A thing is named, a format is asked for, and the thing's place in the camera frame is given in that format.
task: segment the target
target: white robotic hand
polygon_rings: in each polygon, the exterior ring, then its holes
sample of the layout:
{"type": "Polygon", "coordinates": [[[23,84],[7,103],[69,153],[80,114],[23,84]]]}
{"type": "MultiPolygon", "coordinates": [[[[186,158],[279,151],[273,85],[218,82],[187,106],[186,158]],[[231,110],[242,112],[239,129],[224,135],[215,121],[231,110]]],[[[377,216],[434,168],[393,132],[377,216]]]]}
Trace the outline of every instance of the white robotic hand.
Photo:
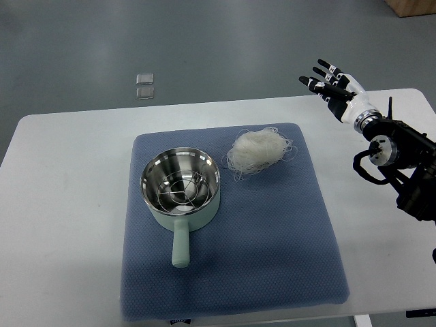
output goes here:
{"type": "Polygon", "coordinates": [[[356,131],[362,133],[369,122],[382,117],[377,108],[369,103],[367,92],[353,76],[344,74],[322,59],[318,59],[318,63],[328,69],[330,74],[317,67],[313,71],[328,83],[306,76],[301,76],[299,80],[328,103],[328,108],[340,122],[352,124],[356,131]]]}

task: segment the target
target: blue mat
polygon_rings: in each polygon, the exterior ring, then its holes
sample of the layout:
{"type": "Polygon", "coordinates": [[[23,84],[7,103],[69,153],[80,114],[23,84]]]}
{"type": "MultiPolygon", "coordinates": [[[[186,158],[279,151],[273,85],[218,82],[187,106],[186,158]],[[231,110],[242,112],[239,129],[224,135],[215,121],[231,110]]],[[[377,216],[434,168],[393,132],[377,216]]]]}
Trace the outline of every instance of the blue mat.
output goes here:
{"type": "Polygon", "coordinates": [[[124,320],[171,320],[340,304],[349,290],[336,238],[300,128],[295,124],[169,131],[138,136],[131,156],[121,311],[124,320]],[[221,158],[243,128],[294,140],[297,156],[236,182],[221,158]],[[189,146],[221,173],[215,218],[189,234],[191,264],[171,265],[173,233],[142,199],[140,177],[157,154],[189,146]]]}

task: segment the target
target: robotic hand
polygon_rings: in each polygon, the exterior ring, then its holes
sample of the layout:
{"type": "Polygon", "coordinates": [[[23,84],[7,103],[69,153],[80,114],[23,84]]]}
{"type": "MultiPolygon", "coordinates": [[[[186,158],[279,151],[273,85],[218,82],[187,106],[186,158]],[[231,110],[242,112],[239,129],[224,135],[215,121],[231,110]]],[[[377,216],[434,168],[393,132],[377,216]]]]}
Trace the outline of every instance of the robotic hand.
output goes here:
{"type": "Polygon", "coordinates": [[[392,119],[392,98],[388,116],[383,117],[352,76],[321,59],[318,63],[329,73],[317,67],[313,71],[327,83],[305,76],[300,77],[301,83],[326,101],[340,122],[353,124],[370,142],[368,150],[354,157],[355,171],[372,183],[391,184],[399,194],[396,199],[399,209],[417,220],[436,222],[436,143],[404,122],[392,119]],[[366,156],[378,167],[384,180],[374,178],[360,165],[366,156]],[[415,168],[410,178],[399,171],[406,168],[415,168]]]}

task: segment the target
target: concrete floor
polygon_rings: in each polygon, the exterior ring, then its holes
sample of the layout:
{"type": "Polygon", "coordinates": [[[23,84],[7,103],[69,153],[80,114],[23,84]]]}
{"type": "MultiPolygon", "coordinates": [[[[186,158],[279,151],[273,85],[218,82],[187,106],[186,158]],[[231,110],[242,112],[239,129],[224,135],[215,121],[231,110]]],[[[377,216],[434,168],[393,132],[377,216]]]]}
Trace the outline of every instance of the concrete floor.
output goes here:
{"type": "Polygon", "coordinates": [[[436,108],[435,40],[436,15],[397,18],[382,0],[0,0],[0,161],[28,114],[308,95],[298,77],[318,58],[368,91],[415,88],[436,108]],[[153,99],[136,100],[141,72],[155,74],[153,99]]]}

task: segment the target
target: mint green handle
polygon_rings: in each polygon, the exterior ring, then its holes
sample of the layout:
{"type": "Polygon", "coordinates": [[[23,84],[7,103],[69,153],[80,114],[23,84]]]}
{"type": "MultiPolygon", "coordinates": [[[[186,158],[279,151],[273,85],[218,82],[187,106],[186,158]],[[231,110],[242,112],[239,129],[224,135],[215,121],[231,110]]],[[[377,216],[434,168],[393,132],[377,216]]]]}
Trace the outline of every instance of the mint green handle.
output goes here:
{"type": "Polygon", "coordinates": [[[174,221],[171,263],[176,268],[184,268],[189,264],[189,224],[186,217],[174,221]]]}

